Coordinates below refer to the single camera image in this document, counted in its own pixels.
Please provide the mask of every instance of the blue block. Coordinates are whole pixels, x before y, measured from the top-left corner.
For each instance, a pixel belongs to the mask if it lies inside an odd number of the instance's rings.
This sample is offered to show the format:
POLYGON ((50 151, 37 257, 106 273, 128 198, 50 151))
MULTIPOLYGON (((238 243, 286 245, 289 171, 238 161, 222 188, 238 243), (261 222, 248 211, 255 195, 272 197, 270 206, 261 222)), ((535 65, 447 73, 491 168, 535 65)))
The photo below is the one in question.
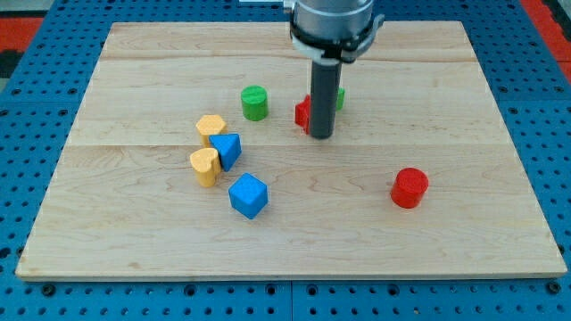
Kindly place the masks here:
POLYGON ((244 173, 228 189, 230 204, 249 219, 253 219, 268 204, 268 186, 250 173, 244 173))
POLYGON ((242 147, 240 145, 240 135, 238 134, 221 134, 210 135, 209 137, 212 147, 218 150, 220 156, 220 164, 224 171, 230 171, 240 154, 242 147))

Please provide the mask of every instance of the wooden table surface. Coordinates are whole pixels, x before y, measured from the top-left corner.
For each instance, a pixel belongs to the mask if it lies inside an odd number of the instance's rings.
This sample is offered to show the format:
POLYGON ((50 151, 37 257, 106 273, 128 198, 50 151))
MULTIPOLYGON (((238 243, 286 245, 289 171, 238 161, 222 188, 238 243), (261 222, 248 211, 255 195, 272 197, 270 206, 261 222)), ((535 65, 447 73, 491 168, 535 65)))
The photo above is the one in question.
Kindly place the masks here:
POLYGON ((343 66, 331 139, 294 124, 310 61, 284 23, 116 23, 17 275, 27 281, 474 279, 567 271, 461 23, 387 22, 343 66), (240 91, 269 91, 269 116, 240 91), (243 154, 210 189, 188 163, 219 114, 243 154), (430 187, 405 210, 396 173, 430 187), (269 185, 248 220, 228 188, 269 185))

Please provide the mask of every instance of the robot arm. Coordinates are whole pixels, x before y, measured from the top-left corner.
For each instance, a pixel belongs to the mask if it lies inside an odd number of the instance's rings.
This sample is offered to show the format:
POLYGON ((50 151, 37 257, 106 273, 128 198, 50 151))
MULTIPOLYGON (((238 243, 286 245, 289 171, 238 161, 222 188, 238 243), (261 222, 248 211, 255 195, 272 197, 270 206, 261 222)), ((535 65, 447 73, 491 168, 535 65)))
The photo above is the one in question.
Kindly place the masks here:
POLYGON ((352 63, 375 41, 385 16, 372 16, 374 0, 293 0, 294 47, 312 59, 310 135, 333 134, 341 65, 352 63))

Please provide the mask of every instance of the yellow block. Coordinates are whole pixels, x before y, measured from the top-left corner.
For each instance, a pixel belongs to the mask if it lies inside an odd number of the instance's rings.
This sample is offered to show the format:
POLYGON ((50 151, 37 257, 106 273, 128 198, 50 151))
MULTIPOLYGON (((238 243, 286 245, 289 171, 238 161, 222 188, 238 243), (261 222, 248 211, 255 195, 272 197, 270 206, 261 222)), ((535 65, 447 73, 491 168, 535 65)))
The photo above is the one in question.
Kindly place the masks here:
POLYGON ((203 187, 216 184, 216 176, 222 171, 218 151, 214 148, 202 148, 190 155, 190 165, 196 173, 198 183, 203 187))
POLYGON ((196 123, 196 129, 204 147, 211 147, 211 142, 208 140, 210 135, 223 134, 228 131, 226 121, 220 115, 204 115, 196 123))

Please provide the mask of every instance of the green block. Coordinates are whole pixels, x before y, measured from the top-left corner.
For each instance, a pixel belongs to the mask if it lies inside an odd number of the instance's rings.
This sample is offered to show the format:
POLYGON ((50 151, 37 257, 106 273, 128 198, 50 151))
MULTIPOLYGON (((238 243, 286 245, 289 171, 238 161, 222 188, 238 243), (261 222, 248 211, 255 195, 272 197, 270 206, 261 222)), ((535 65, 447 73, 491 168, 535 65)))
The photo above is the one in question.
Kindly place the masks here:
POLYGON ((340 111, 343 108, 343 103, 345 102, 345 89, 339 87, 337 91, 337 110, 340 111))
POLYGON ((242 112, 248 120, 258 121, 268 116, 268 93, 261 86, 248 86, 241 94, 242 112))

